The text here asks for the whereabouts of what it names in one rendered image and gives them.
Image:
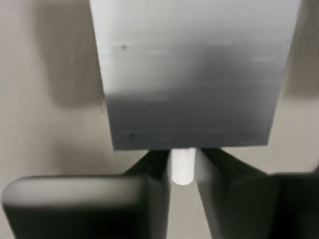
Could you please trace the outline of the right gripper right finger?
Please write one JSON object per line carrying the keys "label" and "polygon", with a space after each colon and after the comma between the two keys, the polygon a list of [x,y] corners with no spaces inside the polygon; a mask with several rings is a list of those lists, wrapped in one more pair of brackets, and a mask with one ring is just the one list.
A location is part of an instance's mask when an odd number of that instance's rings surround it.
{"label": "right gripper right finger", "polygon": [[211,239],[286,239],[291,219],[319,214],[319,172],[264,172],[221,148],[194,154]]}

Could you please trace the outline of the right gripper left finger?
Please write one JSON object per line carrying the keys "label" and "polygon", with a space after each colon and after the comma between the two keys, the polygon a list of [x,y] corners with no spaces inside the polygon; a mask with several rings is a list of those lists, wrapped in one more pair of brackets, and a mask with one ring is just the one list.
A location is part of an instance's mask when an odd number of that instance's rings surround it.
{"label": "right gripper left finger", "polygon": [[122,174],[38,175],[9,183],[1,205],[14,239],[166,239],[172,150]]}

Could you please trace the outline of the white cylinder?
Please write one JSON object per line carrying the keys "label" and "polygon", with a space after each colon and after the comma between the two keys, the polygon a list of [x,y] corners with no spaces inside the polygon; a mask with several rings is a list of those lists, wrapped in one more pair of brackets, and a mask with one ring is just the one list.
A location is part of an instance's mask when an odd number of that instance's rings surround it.
{"label": "white cylinder", "polygon": [[195,149],[172,150],[172,180],[177,184],[189,184],[193,181]]}

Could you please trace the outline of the black table edge rail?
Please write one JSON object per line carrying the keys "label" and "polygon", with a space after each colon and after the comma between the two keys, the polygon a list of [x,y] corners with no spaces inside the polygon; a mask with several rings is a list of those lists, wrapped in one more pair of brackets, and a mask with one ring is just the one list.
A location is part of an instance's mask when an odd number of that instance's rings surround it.
{"label": "black table edge rail", "polygon": [[311,171],[319,171],[319,162],[312,168]]}

